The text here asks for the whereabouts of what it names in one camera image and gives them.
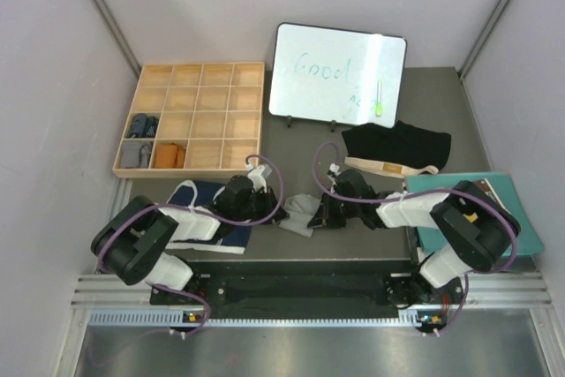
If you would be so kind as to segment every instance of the green marker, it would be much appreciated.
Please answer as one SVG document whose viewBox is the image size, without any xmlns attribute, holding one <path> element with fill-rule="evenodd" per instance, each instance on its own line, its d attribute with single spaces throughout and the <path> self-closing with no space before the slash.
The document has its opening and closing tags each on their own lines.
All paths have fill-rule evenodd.
<svg viewBox="0 0 565 377">
<path fill-rule="evenodd" d="M 382 81 L 377 81 L 377 106 L 374 111 L 377 117 L 380 117 L 382 115 L 382 94 L 380 90 L 381 86 Z"/>
</svg>

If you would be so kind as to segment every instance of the wooden organizer box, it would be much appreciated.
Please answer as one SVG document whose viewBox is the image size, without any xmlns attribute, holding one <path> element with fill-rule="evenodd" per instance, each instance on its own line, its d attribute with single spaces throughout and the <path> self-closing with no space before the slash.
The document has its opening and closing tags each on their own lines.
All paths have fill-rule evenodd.
<svg viewBox="0 0 565 377">
<path fill-rule="evenodd" d="M 145 65 L 114 173 L 125 178 L 206 178 L 246 172 L 245 157 L 260 151 L 264 79 L 263 63 Z M 140 112 L 159 118 L 154 139 L 127 138 L 132 119 Z M 120 168 L 122 143 L 127 140 L 153 142 L 149 168 Z M 186 149 L 184 167 L 154 168 L 156 147 L 169 143 Z"/>
</svg>

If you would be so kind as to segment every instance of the whiteboard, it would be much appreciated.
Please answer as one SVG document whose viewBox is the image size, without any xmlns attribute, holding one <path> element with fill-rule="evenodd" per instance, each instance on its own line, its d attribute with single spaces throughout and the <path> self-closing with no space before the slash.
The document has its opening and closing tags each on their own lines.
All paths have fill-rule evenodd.
<svg viewBox="0 0 565 377">
<path fill-rule="evenodd" d="M 273 115 L 393 127 L 406 40 L 316 26 L 278 27 Z"/>
</svg>

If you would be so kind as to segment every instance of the dark sock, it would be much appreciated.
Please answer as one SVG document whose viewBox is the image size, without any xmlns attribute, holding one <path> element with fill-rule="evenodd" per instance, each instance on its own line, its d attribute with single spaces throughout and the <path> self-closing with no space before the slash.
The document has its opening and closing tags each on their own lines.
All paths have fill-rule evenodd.
<svg viewBox="0 0 565 377">
<path fill-rule="evenodd" d="M 153 143 L 144 141 L 139 150 L 139 168 L 149 168 L 149 159 L 151 159 L 151 151 L 153 150 Z"/>
<path fill-rule="evenodd" d="M 127 133 L 128 139 L 139 139 L 143 136 L 147 124 L 147 115 L 135 114 L 130 125 L 130 131 Z"/>
<path fill-rule="evenodd" d="M 157 125 L 159 125 L 159 118 L 149 117 L 143 130 L 143 137 L 153 139 L 157 133 Z"/>
<path fill-rule="evenodd" d="M 445 167 L 451 134 L 431 132 L 398 121 L 393 128 L 363 124 L 342 132 L 348 155 L 370 161 L 392 162 L 420 169 Z"/>
</svg>

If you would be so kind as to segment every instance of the black cloth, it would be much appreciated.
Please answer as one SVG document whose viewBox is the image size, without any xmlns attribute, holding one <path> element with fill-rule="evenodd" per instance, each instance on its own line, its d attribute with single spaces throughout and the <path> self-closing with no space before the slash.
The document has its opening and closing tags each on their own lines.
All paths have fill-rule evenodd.
<svg viewBox="0 0 565 377">
<path fill-rule="evenodd" d="M 393 128 L 362 124 L 342 132 L 350 157 L 392 162 L 420 169 L 445 167 L 451 151 L 451 134 L 431 132 L 398 121 Z"/>
</svg>

